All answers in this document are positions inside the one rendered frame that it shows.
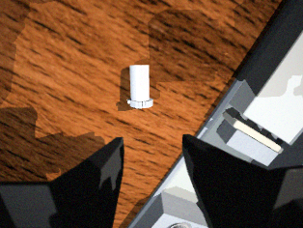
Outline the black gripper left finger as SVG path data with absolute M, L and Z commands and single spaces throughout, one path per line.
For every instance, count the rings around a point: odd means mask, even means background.
M 116 137 L 56 182 L 0 182 L 0 228 L 113 228 L 123 173 Z

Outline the white cylinder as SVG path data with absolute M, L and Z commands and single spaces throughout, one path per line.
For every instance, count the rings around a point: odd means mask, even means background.
M 152 107 L 149 89 L 149 65 L 130 66 L 130 94 L 127 100 L 131 107 Z

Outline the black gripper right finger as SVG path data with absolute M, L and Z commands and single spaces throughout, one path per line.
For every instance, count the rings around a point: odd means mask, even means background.
M 278 228 L 287 204 L 303 198 L 303 165 L 267 170 L 191 134 L 181 147 L 208 228 Z

